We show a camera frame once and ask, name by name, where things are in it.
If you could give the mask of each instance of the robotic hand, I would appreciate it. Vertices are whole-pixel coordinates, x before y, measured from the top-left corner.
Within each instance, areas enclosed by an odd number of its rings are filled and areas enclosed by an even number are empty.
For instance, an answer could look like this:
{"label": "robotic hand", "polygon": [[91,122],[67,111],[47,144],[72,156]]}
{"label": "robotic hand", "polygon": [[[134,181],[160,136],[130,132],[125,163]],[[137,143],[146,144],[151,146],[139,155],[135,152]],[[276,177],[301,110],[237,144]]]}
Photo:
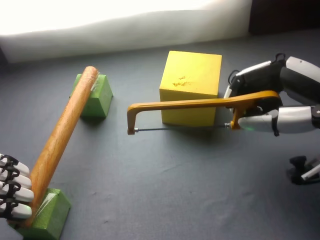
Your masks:
{"label": "robotic hand", "polygon": [[[320,68],[292,56],[287,60],[285,58],[285,54],[278,53],[274,61],[242,71],[234,70],[229,76],[224,98],[265,90],[285,91],[303,105],[283,107],[278,100],[261,100],[258,107],[249,109],[238,120],[242,129],[271,132],[276,137],[280,133],[295,134],[320,129]],[[290,159],[290,163],[294,168],[288,171],[288,176],[294,184],[320,182],[320,159],[307,163],[305,156],[298,156]]]}
{"label": "robotic hand", "polygon": [[9,155],[0,154],[0,218],[21,221],[31,217],[26,203],[34,199],[26,165]]}

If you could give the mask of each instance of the white robotic finger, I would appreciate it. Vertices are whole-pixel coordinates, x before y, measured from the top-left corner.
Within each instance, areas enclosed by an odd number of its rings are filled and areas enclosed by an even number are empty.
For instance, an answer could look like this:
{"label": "white robotic finger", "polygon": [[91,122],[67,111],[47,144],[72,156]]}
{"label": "white robotic finger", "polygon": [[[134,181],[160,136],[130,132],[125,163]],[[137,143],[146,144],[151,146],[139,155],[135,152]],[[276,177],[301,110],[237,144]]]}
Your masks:
{"label": "white robotic finger", "polygon": [[[0,166],[4,166],[7,163],[8,159],[6,157],[4,157],[3,159],[0,160]],[[21,162],[18,162],[17,165],[14,166],[15,169],[20,171],[20,174],[25,176],[25,177],[29,177],[30,171],[29,168],[24,165]]]}
{"label": "white robotic finger", "polygon": [[[9,191],[9,185],[4,184],[4,182],[0,182],[0,195],[6,195]],[[16,191],[13,195],[13,197],[21,202],[31,202],[35,195],[34,192],[26,189],[24,187],[21,187],[20,190]]]}
{"label": "white robotic finger", "polygon": [[[3,203],[0,205],[0,214],[5,211],[6,207],[7,207],[7,203]],[[12,209],[11,215],[12,215],[12,218],[15,218],[15,219],[28,219],[32,215],[32,210],[31,210],[31,207],[19,203],[16,207]]]}
{"label": "white robotic finger", "polygon": [[[2,173],[0,172],[0,181],[5,181],[8,177],[8,171],[5,170],[3,171]],[[31,180],[29,178],[27,178],[26,176],[23,176],[23,175],[19,175],[19,176],[16,176],[14,179],[13,179],[14,182],[17,182],[19,184],[21,184],[21,186],[23,188],[26,188],[26,189],[30,189],[31,188]]]}

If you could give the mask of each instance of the yellow cube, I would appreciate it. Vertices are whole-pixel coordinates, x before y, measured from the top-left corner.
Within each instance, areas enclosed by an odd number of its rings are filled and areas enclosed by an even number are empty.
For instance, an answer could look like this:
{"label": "yellow cube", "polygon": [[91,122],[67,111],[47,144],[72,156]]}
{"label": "yellow cube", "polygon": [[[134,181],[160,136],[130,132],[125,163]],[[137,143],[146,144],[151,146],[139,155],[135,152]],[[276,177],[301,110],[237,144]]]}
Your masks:
{"label": "yellow cube", "polygon": [[[159,92],[160,101],[215,99],[218,97],[222,56],[170,51]],[[215,107],[162,110],[162,122],[203,127],[215,122]]]}

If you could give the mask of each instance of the hacksaw handle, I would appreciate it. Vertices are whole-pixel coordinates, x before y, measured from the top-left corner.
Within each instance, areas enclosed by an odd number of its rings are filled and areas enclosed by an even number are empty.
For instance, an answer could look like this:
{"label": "hacksaw handle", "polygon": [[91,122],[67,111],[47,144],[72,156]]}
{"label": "hacksaw handle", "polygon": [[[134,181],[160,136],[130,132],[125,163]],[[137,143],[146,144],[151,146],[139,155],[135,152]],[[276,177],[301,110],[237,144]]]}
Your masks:
{"label": "hacksaw handle", "polygon": [[34,168],[30,174],[31,190],[34,199],[30,203],[32,217],[24,221],[22,227],[31,227],[36,212],[42,203],[46,190],[53,177],[67,143],[75,129],[77,121],[90,96],[91,88],[98,77],[99,71],[93,66],[87,66],[76,85],[69,102],[56,123],[46,142]]}
{"label": "hacksaw handle", "polygon": [[127,109],[127,133],[128,135],[135,134],[136,117],[140,112],[209,107],[227,107],[235,109],[233,120],[231,122],[231,128],[239,129],[240,127],[238,125],[238,119],[243,115],[245,110],[254,107],[257,103],[257,100],[265,98],[279,99],[280,97],[275,91],[260,91],[229,98],[135,103],[130,105]]}

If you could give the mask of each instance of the green foam block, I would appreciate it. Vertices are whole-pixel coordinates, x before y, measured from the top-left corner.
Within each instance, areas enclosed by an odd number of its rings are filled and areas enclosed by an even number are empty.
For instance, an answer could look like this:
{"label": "green foam block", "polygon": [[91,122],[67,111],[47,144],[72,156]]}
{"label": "green foam block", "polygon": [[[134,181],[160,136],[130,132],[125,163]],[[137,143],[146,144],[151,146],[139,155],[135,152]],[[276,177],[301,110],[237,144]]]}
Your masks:
{"label": "green foam block", "polygon": [[32,227],[20,227],[15,230],[24,240],[58,240],[70,208],[71,203],[61,190],[48,188]]}
{"label": "green foam block", "polygon": [[[73,90],[78,84],[80,78],[81,74],[78,74],[73,84]],[[89,96],[89,99],[84,106],[81,116],[106,118],[108,115],[112,97],[113,93],[111,91],[107,76],[99,74]]]}

